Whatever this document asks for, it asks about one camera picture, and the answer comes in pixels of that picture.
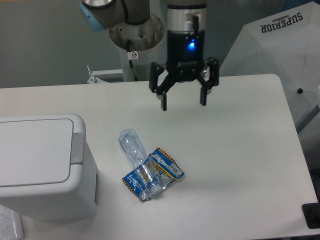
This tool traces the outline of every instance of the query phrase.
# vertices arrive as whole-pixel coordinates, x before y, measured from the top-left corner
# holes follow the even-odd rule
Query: gray wall
[[[284,1],[208,0],[205,56],[222,63],[242,26],[278,13]],[[0,1],[0,88],[84,84],[87,64],[93,71],[120,68],[108,32],[89,28],[79,2]],[[150,2],[151,11],[165,20],[167,1]],[[165,60],[164,50],[158,62]]]

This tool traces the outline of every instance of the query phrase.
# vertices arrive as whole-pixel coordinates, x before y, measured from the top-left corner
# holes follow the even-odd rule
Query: umbrella text
[[[287,20],[279,21],[278,23],[272,23],[267,25],[261,25],[261,32],[267,33],[272,32],[281,28],[285,28],[287,26],[290,26],[292,24],[295,24],[304,18],[302,17],[301,13],[298,12],[296,15],[290,16]]]

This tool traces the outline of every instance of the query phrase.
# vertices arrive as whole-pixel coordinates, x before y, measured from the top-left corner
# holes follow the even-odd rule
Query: clear plastic
[[[134,167],[140,183],[153,195],[161,192],[161,178],[135,130],[125,129],[120,133],[119,142]]]

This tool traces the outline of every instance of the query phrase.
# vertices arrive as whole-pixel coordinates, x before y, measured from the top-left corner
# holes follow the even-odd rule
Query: white label
[[[182,171],[175,165],[175,164],[171,164],[169,166],[169,169],[177,176],[179,177],[182,174]]]
[[[129,60],[135,60],[138,59],[138,52],[137,51],[130,51],[127,53]]]

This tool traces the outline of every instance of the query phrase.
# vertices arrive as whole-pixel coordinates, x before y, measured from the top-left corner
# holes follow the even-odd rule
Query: blue led light
[[[189,45],[188,45],[188,49],[189,50],[194,50],[196,48],[196,45],[193,43],[193,42],[191,42]]]

